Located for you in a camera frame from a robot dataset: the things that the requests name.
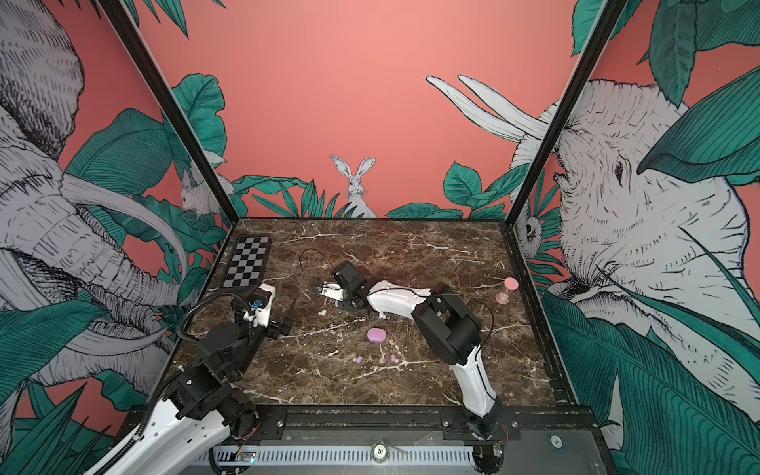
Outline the white earbud charging case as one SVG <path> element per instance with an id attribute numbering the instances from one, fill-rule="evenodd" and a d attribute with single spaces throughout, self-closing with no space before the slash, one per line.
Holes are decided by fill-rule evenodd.
<path id="1" fill-rule="evenodd" d="M 324 297 L 335 301 L 344 300 L 344 289 L 338 284 L 334 283 L 321 283 L 314 286 L 314 290 Z"/>

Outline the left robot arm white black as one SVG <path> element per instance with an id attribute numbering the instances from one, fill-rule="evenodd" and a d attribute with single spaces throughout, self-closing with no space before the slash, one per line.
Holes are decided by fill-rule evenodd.
<path id="1" fill-rule="evenodd" d="M 202 300 L 183 316 L 177 333 L 195 346 L 192 364 L 162 382 L 140 423 L 90 473 L 179 474 L 227 439 L 246 443 L 261 430 L 263 416 L 237 383 L 261 344 L 289 334 L 292 321 L 271 319 L 276 296 L 271 285 L 226 295 L 232 300 L 232 320 L 217 324 L 204 338 L 188 334 L 189 322 L 223 295 Z"/>

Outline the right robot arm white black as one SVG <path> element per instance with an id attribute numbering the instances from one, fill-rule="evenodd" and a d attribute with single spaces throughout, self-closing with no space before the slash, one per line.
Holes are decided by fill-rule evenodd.
<path id="1" fill-rule="evenodd" d="M 452 370 L 470 431 L 489 439 L 503 405 L 485 369 L 481 322 L 458 294 L 443 283 L 416 289 L 366 277 L 348 261 L 334 268 L 332 279 L 315 290 L 335 300 L 340 310 L 368 310 L 414 321 L 431 351 Z"/>

